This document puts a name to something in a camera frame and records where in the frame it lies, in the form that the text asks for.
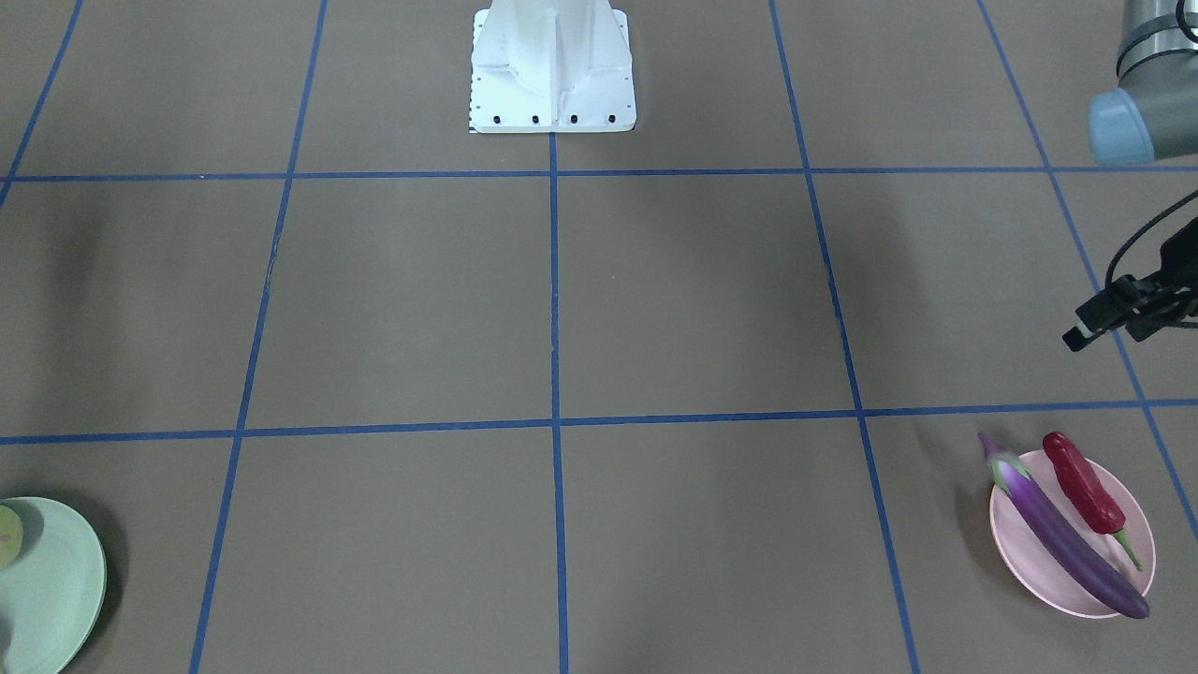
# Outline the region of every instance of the chili pepper stem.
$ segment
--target chili pepper stem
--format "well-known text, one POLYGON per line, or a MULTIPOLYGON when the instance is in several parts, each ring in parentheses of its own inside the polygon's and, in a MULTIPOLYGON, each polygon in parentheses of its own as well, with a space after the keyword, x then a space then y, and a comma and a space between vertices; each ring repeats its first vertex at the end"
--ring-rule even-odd
POLYGON ((1131 563, 1136 565, 1136 571, 1143 571, 1144 567, 1140 566, 1139 559, 1136 558, 1136 553, 1131 549, 1131 541, 1127 540, 1127 530, 1120 529, 1111 535, 1114 536, 1115 540, 1119 541, 1119 545, 1124 547, 1124 551, 1127 552, 1127 557, 1131 558, 1131 563))

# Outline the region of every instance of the eggplant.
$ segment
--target eggplant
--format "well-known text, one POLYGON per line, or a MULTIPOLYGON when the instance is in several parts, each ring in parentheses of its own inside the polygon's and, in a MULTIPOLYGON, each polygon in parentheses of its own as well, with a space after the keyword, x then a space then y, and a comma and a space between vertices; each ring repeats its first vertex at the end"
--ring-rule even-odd
POLYGON ((985 433, 979 433, 994 484, 1006 492, 1023 521, 1048 554, 1077 584, 1103 605, 1129 618, 1148 618, 1148 601, 1107 564, 1057 510, 1019 457, 985 433))

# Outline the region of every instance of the black cable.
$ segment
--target black cable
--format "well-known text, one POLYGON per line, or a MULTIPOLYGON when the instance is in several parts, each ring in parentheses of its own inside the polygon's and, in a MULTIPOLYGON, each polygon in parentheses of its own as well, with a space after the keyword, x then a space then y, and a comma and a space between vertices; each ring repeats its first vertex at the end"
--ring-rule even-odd
POLYGON ((1190 22, 1186 19, 1186 0, 1178 0, 1178 8, 1173 11, 1173 18, 1178 19, 1178 28, 1190 38, 1190 42, 1198 43, 1198 35, 1194 35, 1194 29, 1190 28, 1190 22))
POLYGON ((1111 281, 1115 277, 1115 265, 1119 263, 1119 260, 1123 259, 1124 254, 1132 247, 1132 244, 1136 243, 1136 241, 1139 239, 1140 236, 1143 236, 1144 233, 1148 233, 1149 229, 1152 229, 1162 219, 1164 219, 1164 218, 1169 217, 1170 214, 1175 213, 1178 210, 1180 210, 1182 206, 1185 206, 1190 201, 1193 201, 1194 199, 1198 199, 1198 189, 1194 189, 1190 194, 1186 194, 1180 201, 1178 201, 1176 204, 1173 204, 1168 208, 1164 208, 1163 211, 1161 211, 1161 213, 1158 215, 1156 215, 1152 219, 1148 220, 1148 224, 1145 224, 1144 226, 1137 229, 1136 233, 1132 233, 1131 238, 1129 238, 1127 242, 1124 243, 1119 248, 1119 250, 1115 253, 1115 256, 1111 257, 1111 263, 1107 265, 1107 278, 1106 278, 1105 285, 1107 287, 1111 286, 1111 281))

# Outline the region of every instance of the grid line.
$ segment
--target grid line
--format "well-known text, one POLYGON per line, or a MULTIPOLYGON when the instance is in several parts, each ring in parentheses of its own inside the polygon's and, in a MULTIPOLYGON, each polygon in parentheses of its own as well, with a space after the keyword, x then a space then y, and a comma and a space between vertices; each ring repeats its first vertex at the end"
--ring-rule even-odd
POLYGON ((557 548, 558 672, 570 672, 570 623, 565 566, 565 478, 562 469, 561 284, 558 267, 557 134, 549 134, 550 427, 553 435, 553 523, 557 548))
MULTIPOLYGON (((1151 408, 1198 408, 1198 399, 1149 400, 1151 408)), ((998 403, 978 406, 943 406, 913 408, 865 408, 866 418, 961 417, 976 414, 1018 414, 1042 412, 1082 412, 1139 409, 1139 401, 1079 401, 1063 403, 998 403)), ((627 417, 563 417, 557 420, 563 429, 585 426, 645 426, 682 424, 749 424, 757 421, 813 421, 823 419, 854 419, 855 409, 789 411, 758 413, 658 414, 627 417)), ((59 433, 0 436, 0 447, 61 445, 95 443, 146 443, 161 441, 231 441, 234 438, 301 438, 309 436, 363 436, 386 433, 446 433, 454 431, 502 431, 512 429, 552 429, 555 420, 501 419, 476 421, 430 421, 407 424, 359 424, 344 426, 274 426, 259 429, 208 429, 189 431, 139 431, 128 433, 59 433)))
MULTIPOLYGON (((1070 235, 1073 237, 1073 244, 1077 247, 1077 253, 1082 257, 1082 265, 1085 267, 1085 273, 1090 279, 1090 286, 1095 292, 1097 292, 1100 290, 1099 278, 1094 272, 1093 263, 1090 262, 1090 255, 1087 253, 1085 243, 1082 241, 1077 224, 1073 221, 1073 214, 1069 208, 1069 201, 1065 199, 1065 193, 1060 188, 1060 181, 1057 180, 1057 169, 1052 165, 1052 162, 1048 158, 1048 152, 1045 150, 1043 142, 1041 141, 1040 132, 1036 129, 1035 121, 1031 119, 1031 110, 1028 108, 1028 103, 1023 97, 1019 84, 1015 78, 1015 69, 1011 67, 1011 62, 1006 57, 1006 51, 1003 49, 1003 42, 998 37, 998 30, 994 26, 994 22, 991 19, 990 12, 986 10, 985 0, 978 0, 978 10, 981 12, 982 20, 985 20, 986 29, 990 31, 991 40, 994 43, 994 49, 998 51, 998 57, 1003 63, 1003 69, 1006 72, 1006 78, 1011 84, 1011 90, 1015 92, 1015 97, 1019 103, 1019 109, 1023 111, 1023 119, 1028 125, 1028 129, 1031 132, 1031 139, 1036 144, 1036 150, 1040 152, 1040 158, 1047 170, 1048 180, 1052 182, 1053 192, 1057 193, 1057 200, 1060 204, 1061 213, 1065 215, 1065 223, 1069 226, 1070 235)), ((1186 520, 1190 523, 1190 530, 1194 539, 1198 540, 1198 520, 1194 518, 1193 506, 1190 503, 1190 498, 1186 496, 1185 486, 1181 484, 1181 476, 1178 475, 1176 468, 1173 466, 1173 457, 1169 456, 1169 449, 1164 444, 1161 430, 1156 425, 1156 418, 1152 415, 1151 406, 1146 402, 1144 389, 1140 387, 1139 376, 1136 375, 1136 368, 1132 365, 1131 357, 1127 354, 1127 347, 1124 344, 1123 334, 1119 332, 1112 332, 1112 339, 1115 341, 1115 347, 1119 350, 1119 357, 1123 359, 1124 369, 1127 371, 1127 378, 1131 381, 1132 389, 1136 391, 1136 400, 1139 403, 1140 411, 1144 413, 1144 420, 1148 423, 1149 431, 1152 433, 1156 449, 1161 455, 1161 462, 1164 464, 1164 469, 1169 474, 1169 480, 1173 482, 1173 490, 1176 492, 1178 500, 1181 503, 1181 510, 1185 512, 1186 520)))
MULTIPOLYGON (((274 273, 274 262, 279 255, 279 239, 283 236, 283 227, 286 223, 288 205, 291 199, 291 184, 294 182, 296 162, 300 158, 300 142, 303 139, 303 123, 308 113, 308 97, 311 95, 311 83, 316 73, 316 59, 320 55, 320 40, 325 29, 325 14, 328 10, 328 0, 320 0, 320 8, 316 13, 316 26, 311 38, 311 50, 308 55, 308 69, 304 75, 303 93, 300 96, 300 111, 296 114, 295 134, 291 139, 291 154, 288 159, 286 178, 283 183, 283 194, 279 198, 279 212, 274 223, 274 233, 271 239, 271 253, 266 262, 266 278, 262 281, 262 293, 258 305, 258 318, 254 326, 254 341, 249 350, 249 363, 246 366, 246 385, 241 396, 241 406, 237 412, 238 432, 246 430, 246 419, 249 415, 249 401, 254 393, 254 375, 258 370, 258 356, 262 344, 262 332, 266 328, 266 311, 271 300, 271 277, 274 273)), ((212 596, 216 591, 217 575, 220 569, 220 552, 224 547, 225 527, 229 523, 229 509, 232 502, 232 490, 237 479, 237 464, 241 459, 241 447, 244 436, 237 433, 229 450, 229 467, 225 473, 224 490, 220 496, 220 510, 217 516, 216 533, 212 540, 212 554, 208 560, 207 579, 204 585, 204 597, 200 602, 200 615, 195 624, 195 642, 192 645, 190 674, 199 674, 200 661, 204 656, 204 642, 207 636, 208 617, 212 611, 212 596)))
POLYGON ((67 47, 71 45, 71 37, 74 36, 74 29, 75 24, 79 23, 80 11, 83 11, 83 0, 75 0, 74 8, 71 10, 71 18, 67 20, 67 28, 62 32, 62 42, 59 43, 59 50, 54 55, 54 62, 50 65, 50 72, 46 75, 46 84, 42 85, 42 92, 37 96, 37 102, 34 104, 34 111, 29 115, 29 123, 25 125, 25 132, 20 136, 20 144, 17 145, 17 153, 12 157, 12 164, 8 166, 8 178, 0 184, 0 207, 4 206, 5 200, 8 198, 8 190, 12 188, 13 178, 20 169, 20 160, 25 158, 25 150, 29 148, 29 140, 34 136, 34 127, 37 126, 37 119, 42 116, 42 108, 46 107, 46 98, 50 95, 50 87, 54 86, 54 78, 59 75, 59 67, 62 66, 62 59, 66 57, 67 47))
POLYGON ((912 631, 910 618, 907 614, 907 599, 902 587, 902 573, 898 570, 898 560, 895 557, 894 539, 890 534, 890 520, 887 516, 885 498, 882 493, 882 482, 878 478, 877 463, 873 461, 873 444, 870 441, 870 429, 864 414, 865 407, 861 403, 861 391, 857 382, 857 371, 853 368, 853 350, 848 341, 848 328, 845 324, 845 314, 841 310, 840 293, 836 290, 836 272, 833 267, 831 254, 828 249, 828 238, 824 232, 823 217, 819 212, 819 199, 816 194, 815 176, 811 172, 811 160, 807 156, 806 139, 803 134, 803 119, 799 115, 798 98, 794 93, 794 83, 791 78, 789 60, 786 56, 786 41, 782 38, 782 25, 778 18, 778 5, 769 0, 770 19, 774 23, 774 38, 778 42, 778 57, 782 67, 782 80, 786 83, 786 95, 791 104, 791 116, 794 121, 794 136, 799 145, 799 157, 803 159, 803 177, 807 187, 807 196, 811 200, 811 215, 815 219, 816 235, 819 238, 819 254, 823 257, 824 268, 828 272, 828 292, 831 298, 833 311, 836 315, 836 324, 840 328, 841 347, 845 352, 845 372, 848 377, 848 385, 853 394, 853 411, 857 418, 858 432, 861 437, 861 449, 865 453, 865 464, 870 473, 870 487, 873 491, 873 505, 877 510, 878 528, 882 534, 882 544, 887 553, 887 566, 890 570, 890 583, 895 595, 895 606, 898 611, 898 620, 902 624, 903 642, 907 646, 907 660, 912 674, 920 674, 919 655, 915 649, 915 636, 912 631))
MULTIPOLYGON (((561 169, 559 177, 633 177, 688 175, 877 175, 877 174, 974 174, 974 172, 1198 172, 1198 165, 1139 166, 750 166, 750 168, 655 168, 655 169, 561 169)), ((405 180, 428 177, 549 177, 549 170, 333 170, 295 171, 294 180, 405 180)), ((210 180, 286 180, 286 172, 162 172, 162 174, 48 174, 0 176, 0 183, 23 182, 186 182, 210 180)))

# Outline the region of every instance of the floor tile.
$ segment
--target floor tile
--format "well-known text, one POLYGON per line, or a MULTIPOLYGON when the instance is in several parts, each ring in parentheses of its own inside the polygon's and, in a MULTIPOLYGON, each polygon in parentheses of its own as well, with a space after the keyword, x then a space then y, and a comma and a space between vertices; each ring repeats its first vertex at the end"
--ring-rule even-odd
POLYGON ((563 470, 571 672, 906 667, 854 421, 568 429, 563 470))
MULTIPOLYGON (((1144 223, 1194 189, 1194 176, 1190 174, 1060 174, 1059 180, 1100 285, 1119 247, 1144 223)), ((1161 243, 1194 214, 1191 206, 1149 231, 1124 256, 1115 277, 1131 273, 1143 278, 1161 268, 1161 243)), ((1091 295, 1085 290, 1069 304, 1070 318, 1077 320, 1072 310, 1091 295)), ((1198 383, 1181 375, 1198 368, 1198 332, 1162 329, 1139 344, 1126 330, 1120 332, 1145 396, 1198 397, 1198 383)), ((1102 341, 1111 339, 1103 336, 1102 341)))
MULTIPOLYGON (((1094 165, 1090 101, 1119 85, 1123 2, 986 0, 1048 159, 1094 165)), ((1162 162, 1193 164, 1194 158, 1162 162)))
POLYGON ((230 429, 280 183, 19 183, 0 433, 230 429))
POLYGON ((547 431, 247 442, 201 670, 556 670, 552 468, 547 431))
POLYGON ((331 2, 300 169, 547 169, 545 134, 468 132, 472 22, 486 6, 331 2))
POLYGON ((5 447, 0 461, 6 498, 42 497, 71 506, 104 548, 104 603, 63 674, 184 670, 229 442, 5 447))
POLYGON ((7 175, 54 65, 74 2, 0 5, 0 172, 7 175))
POLYGON ((852 407, 800 176, 559 189, 564 414, 852 407))
POLYGON ((1040 165, 973 2, 778 4, 816 166, 1040 165))
POLYGON ((250 425, 550 415, 543 178, 297 181, 250 425))
POLYGON ((87 2, 22 174, 286 170, 317 5, 87 2))
POLYGON ((1193 451, 1194 437, 1198 437, 1198 408, 1156 408, 1152 418, 1192 509, 1198 500, 1198 456, 1193 451))
POLYGON ((870 433, 921 672, 1192 669, 1196 544, 1139 411, 871 419, 870 433), (1146 620, 1073 618, 1015 579, 990 532, 978 431, 1017 451, 1061 431, 1127 486, 1156 539, 1146 620))
POLYGON ((1060 340, 1089 283, 1046 176, 816 186, 866 407, 1135 396, 1113 344, 1060 340))
POLYGON ((563 133, 563 169, 797 166, 798 142, 766 2, 622 0, 636 128, 563 133))

